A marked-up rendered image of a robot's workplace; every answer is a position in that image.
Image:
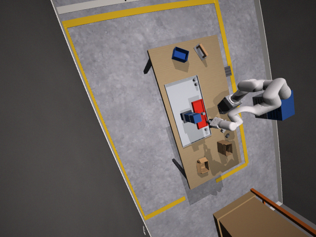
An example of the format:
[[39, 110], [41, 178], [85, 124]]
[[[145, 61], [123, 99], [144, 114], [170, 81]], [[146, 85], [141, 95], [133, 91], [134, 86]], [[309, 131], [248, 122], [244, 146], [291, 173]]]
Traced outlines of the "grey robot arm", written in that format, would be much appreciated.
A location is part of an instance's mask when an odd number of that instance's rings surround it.
[[238, 104], [249, 92], [258, 92], [262, 90], [265, 90], [262, 95], [264, 101], [251, 107], [241, 106], [231, 110], [228, 113], [231, 122], [220, 120], [218, 123], [218, 127], [221, 128], [222, 133], [224, 133], [225, 130], [234, 131], [243, 123], [239, 113], [250, 112], [256, 116], [260, 116], [279, 108], [281, 106], [281, 99], [288, 99], [291, 96], [291, 90], [287, 86], [284, 78], [277, 78], [274, 80], [248, 79], [240, 81], [237, 87], [238, 90], [233, 95], [229, 96], [229, 101], [231, 103]]

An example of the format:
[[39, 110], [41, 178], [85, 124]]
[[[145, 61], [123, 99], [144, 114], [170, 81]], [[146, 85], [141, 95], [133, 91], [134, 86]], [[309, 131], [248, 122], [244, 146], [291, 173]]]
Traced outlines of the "blue open box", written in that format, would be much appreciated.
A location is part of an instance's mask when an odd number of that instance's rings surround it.
[[187, 50], [175, 47], [173, 50], [172, 59], [185, 63], [188, 59], [188, 55], [189, 53]]

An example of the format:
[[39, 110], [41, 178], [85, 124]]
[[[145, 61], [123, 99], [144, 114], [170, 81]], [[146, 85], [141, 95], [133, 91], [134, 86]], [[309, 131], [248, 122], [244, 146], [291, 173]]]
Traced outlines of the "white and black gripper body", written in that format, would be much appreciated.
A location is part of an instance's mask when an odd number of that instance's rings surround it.
[[218, 117], [215, 117], [215, 118], [211, 121], [210, 126], [212, 126], [213, 128], [216, 128], [216, 129], [220, 129], [220, 128], [218, 127], [218, 123], [219, 123], [220, 120], [223, 120], [223, 119], [218, 118]]

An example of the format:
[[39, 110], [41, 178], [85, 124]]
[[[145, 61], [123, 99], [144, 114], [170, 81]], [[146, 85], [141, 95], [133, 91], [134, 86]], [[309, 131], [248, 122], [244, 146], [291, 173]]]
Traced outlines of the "sanding float with wooden handle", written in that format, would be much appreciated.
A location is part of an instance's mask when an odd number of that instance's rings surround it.
[[202, 44], [197, 44], [194, 47], [194, 50], [196, 51], [196, 53], [198, 54], [198, 56], [200, 57], [200, 59], [203, 61], [207, 56], [208, 53], [206, 52], [206, 50], [204, 49], [204, 47], [202, 46]]

